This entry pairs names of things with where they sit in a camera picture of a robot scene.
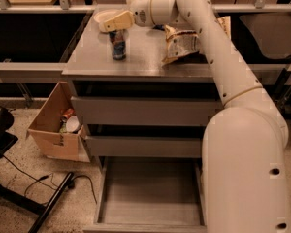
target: concrete floor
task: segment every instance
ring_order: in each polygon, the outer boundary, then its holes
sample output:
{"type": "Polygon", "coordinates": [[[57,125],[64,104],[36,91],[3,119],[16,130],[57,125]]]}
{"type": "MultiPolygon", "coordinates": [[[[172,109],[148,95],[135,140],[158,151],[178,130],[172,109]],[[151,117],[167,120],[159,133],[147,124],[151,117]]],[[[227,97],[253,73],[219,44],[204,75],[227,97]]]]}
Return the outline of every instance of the concrete floor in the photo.
{"type": "MultiPolygon", "coordinates": [[[[22,103],[12,111],[15,123],[9,130],[18,136],[18,141],[5,155],[21,170],[35,178],[52,173],[53,182],[57,184],[70,171],[75,172],[76,175],[87,175],[93,180],[94,190],[98,196],[100,173],[95,163],[50,159],[41,155],[33,138],[26,135],[29,124],[39,112],[37,109],[39,103],[31,109],[23,109],[21,105],[22,103]]],[[[291,121],[288,121],[288,124],[290,140],[285,151],[285,161],[291,199],[291,121]]],[[[19,194],[24,194],[26,187],[32,183],[33,180],[20,173],[6,159],[0,159],[0,184],[19,194]]],[[[51,184],[51,179],[45,180],[45,183],[51,184]]],[[[52,193],[50,188],[36,183],[28,190],[27,196],[44,203],[52,193]]],[[[77,179],[75,188],[64,192],[39,232],[82,232],[84,226],[93,223],[95,208],[88,179],[77,179]]],[[[34,214],[0,198],[0,233],[27,232],[35,219],[34,214]]]]}

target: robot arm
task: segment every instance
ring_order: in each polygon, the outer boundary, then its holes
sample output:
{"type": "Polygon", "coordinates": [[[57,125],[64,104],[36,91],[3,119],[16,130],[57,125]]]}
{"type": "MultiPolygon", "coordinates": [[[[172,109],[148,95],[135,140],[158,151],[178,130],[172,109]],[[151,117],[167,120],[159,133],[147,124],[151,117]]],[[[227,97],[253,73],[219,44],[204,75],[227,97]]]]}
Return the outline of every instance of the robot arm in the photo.
{"type": "Polygon", "coordinates": [[[210,0],[135,0],[140,26],[177,22],[199,34],[224,110],[203,139],[205,220],[209,233],[291,232],[283,150],[285,120],[226,36],[210,0]]]}

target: brown box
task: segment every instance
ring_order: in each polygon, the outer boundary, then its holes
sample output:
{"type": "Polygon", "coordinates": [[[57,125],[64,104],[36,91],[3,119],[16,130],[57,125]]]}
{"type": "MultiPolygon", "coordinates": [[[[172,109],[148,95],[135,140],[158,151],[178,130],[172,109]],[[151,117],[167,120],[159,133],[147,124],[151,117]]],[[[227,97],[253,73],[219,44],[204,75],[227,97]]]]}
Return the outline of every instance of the brown box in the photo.
{"type": "Polygon", "coordinates": [[[57,84],[48,100],[28,128],[43,155],[56,159],[89,162],[84,146],[83,127],[77,134],[59,133],[63,112],[73,108],[67,83],[57,84]]]}

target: drawer front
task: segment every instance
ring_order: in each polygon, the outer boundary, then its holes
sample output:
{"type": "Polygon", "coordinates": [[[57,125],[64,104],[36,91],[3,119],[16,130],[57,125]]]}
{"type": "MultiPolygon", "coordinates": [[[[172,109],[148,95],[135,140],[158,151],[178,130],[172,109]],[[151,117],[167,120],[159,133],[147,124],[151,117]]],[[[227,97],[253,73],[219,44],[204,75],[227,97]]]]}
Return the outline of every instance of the drawer front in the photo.
{"type": "Polygon", "coordinates": [[[73,97],[86,124],[206,126],[222,109],[220,102],[139,98],[73,97]]]}
{"type": "Polygon", "coordinates": [[[86,138],[91,156],[200,158],[198,138],[93,137],[86,138]]]}

